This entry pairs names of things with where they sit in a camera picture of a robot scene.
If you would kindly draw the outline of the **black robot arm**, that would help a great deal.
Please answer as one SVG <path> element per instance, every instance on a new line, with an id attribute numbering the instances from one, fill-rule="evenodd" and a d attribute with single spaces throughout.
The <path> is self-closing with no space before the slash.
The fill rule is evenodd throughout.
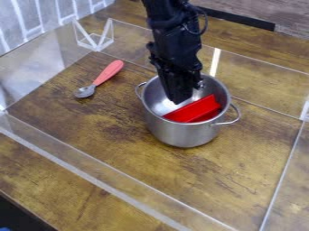
<path id="1" fill-rule="evenodd" d="M 141 0 L 154 40 L 147 43 L 150 62 L 155 66 L 167 98 L 179 104 L 198 88 L 202 49 L 198 13 L 188 0 Z"/>

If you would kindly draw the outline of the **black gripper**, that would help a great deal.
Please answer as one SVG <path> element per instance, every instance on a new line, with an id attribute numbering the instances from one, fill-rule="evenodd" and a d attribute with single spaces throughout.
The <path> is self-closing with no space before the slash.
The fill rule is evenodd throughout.
<path id="1" fill-rule="evenodd" d="M 196 53 L 202 49 L 196 17 L 155 20 L 147 18 L 154 40 L 147 43 L 150 62 L 156 68 L 158 77 L 167 99 L 179 104 L 192 95 L 202 81 L 202 62 Z"/>

